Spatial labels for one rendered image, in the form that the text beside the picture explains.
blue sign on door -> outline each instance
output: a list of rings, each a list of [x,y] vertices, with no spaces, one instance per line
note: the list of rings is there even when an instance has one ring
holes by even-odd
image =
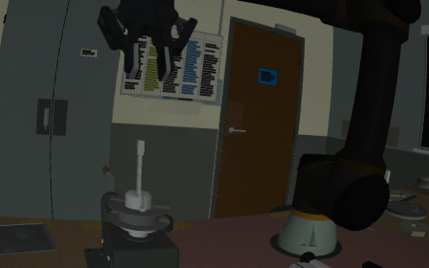
[[[258,81],[261,84],[276,85],[276,83],[277,83],[277,72],[273,71],[273,70],[259,68]]]

cabinet door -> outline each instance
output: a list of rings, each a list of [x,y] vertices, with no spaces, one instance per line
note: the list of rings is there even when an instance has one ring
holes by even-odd
[[[0,217],[52,218],[50,135],[36,134],[36,122],[38,100],[52,98],[67,3],[8,5],[0,47]]]
[[[118,67],[123,67],[118,66],[120,50],[109,49],[97,19],[101,7],[116,9],[119,3],[70,1],[54,90],[55,100],[68,102],[66,134],[52,135],[55,219],[101,220],[100,202],[106,192],[101,168],[110,165],[116,78]],[[82,49],[96,50],[96,57],[81,56]]]

